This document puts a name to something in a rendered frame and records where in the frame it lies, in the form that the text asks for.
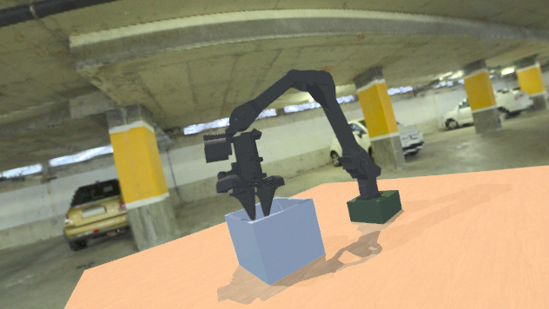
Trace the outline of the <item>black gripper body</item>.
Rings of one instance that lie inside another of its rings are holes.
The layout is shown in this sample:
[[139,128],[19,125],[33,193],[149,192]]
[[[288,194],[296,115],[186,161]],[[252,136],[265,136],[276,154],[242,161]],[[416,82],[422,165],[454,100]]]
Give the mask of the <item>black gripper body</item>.
[[269,187],[285,185],[281,176],[272,175],[267,177],[267,174],[262,172],[261,162],[263,158],[259,157],[258,153],[241,154],[235,159],[234,165],[237,167],[239,175],[230,175],[218,180],[215,185],[218,194],[226,193],[230,188],[233,188],[233,192],[235,192],[244,188],[256,187],[257,192],[259,192]]

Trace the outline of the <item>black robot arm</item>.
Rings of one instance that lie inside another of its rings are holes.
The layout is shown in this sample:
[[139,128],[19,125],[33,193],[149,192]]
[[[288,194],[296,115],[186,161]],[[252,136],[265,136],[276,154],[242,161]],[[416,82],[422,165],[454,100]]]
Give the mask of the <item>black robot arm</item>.
[[380,176],[381,168],[372,162],[367,151],[355,140],[337,101],[333,77],[325,70],[290,69],[257,97],[234,108],[225,133],[203,136],[206,162],[229,160],[232,155],[231,143],[235,158],[246,153],[258,153],[255,140],[261,138],[261,131],[253,128],[250,132],[233,135],[245,131],[262,110],[290,88],[309,93],[322,106],[341,146],[339,161],[342,169],[358,181],[360,196],[356,200],[378,198],[383,193],[378,190],[376,179]]

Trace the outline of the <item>light blue open box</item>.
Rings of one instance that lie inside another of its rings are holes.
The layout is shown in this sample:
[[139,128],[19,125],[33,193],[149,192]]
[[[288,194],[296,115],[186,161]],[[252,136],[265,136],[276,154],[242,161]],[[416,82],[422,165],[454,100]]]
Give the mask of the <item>light blue open box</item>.
[[326,253],[314,201],[273,198],[269,216],[255,204],[225,215],[239,265],[269,286]]

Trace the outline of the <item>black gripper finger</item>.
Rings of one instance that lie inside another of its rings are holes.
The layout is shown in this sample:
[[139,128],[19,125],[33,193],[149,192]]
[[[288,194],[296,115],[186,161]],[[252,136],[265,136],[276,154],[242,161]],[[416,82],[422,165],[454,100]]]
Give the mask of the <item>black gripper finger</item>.
[[276,189],[277,187],[269,187],[255,193],[255,195],[260,200],[261,210],[263,212],[264,217],[269,216]]
[[244,188],[235,191],[230,196],[237,198],[245,208],[251,220],[255,219],[255,188]]

